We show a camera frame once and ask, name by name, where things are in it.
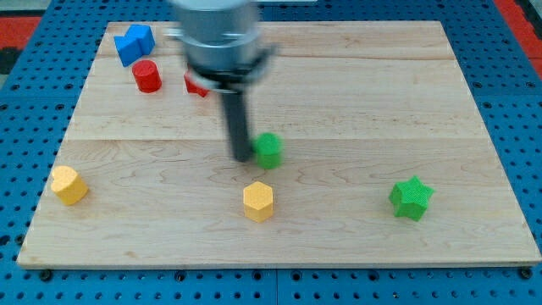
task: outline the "blue cube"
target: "blue cube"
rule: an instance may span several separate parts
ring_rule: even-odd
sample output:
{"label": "blue cube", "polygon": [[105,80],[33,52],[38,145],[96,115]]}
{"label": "blue cube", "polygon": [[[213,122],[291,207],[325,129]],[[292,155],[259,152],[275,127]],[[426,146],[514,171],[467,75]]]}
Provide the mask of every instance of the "blue cube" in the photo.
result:
{"label": "blue cube", "polygon": [[148,55],[154,48],[155,42],[149,25],[130,25],[126,31],[125,37],[137,38],[139,47],[143,55]]}
{"label": "blue cube", "polygon": [[134,37],[116,36],[114,38],[117,52],[119,53],[120,61],[124,67],[129,66],[143,54],[139,42]]}

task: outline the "blue pegboard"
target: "blue pegboard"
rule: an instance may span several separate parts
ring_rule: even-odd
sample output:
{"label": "blue pegboard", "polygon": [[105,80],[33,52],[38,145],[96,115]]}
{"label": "blue pegboard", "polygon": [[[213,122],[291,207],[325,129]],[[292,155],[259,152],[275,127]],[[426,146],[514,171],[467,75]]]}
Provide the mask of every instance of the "blue pegboard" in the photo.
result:
{"label": "blue pegboard", "polygon": [[[263,20],[440,20],[538,245],[542,84],[491,1],[260,5]],[[20,269],[19,241],[109,21],[173,18],[164,0],[56,0],[0,92],[0,304],[542,303],[542,268],[65,271]]]}

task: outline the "wooden board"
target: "wooden board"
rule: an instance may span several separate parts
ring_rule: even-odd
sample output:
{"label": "wooden board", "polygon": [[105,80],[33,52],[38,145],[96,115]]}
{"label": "wooden board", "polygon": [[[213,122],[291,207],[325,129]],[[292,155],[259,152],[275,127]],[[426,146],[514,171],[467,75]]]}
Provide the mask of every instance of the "wooden board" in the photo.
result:
{"label": "wooden board", "polygon": [[[28,269],[411,268],[541,260],[439,22],[262,24],[278,42],[251,90],[252,133],[285,139],[279,169],[228,156],[218,96],[185,92],[168,23],[152,23],[163,88],[139,93],[107,28],[55,165],[90,193],[41,196]],[[398,180],[436,193],[393,216]],[[243,216],[242,189],[274,188],[275,215]]]}

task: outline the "yellow hexagon block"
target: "yellow hexagon block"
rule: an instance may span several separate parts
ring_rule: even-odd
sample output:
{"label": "yellow hexagon block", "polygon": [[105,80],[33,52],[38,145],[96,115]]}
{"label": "yellow hexagon block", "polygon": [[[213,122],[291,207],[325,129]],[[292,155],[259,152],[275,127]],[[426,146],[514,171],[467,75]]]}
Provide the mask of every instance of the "yellow hexagon block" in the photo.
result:
{"label": "yellow hexagon block", "polygon": [[245,216],[258,223],[273,216],[273,188],[256,181],[243,190]]}
{"label": "yellow hexagon block", "polygon": [[78,202],[88,192],[88,186],[86,186],[79,174],[69,166],[62,165],[55,167],[51,176],[53,177],[51,191],[65,205],[72,205]]}

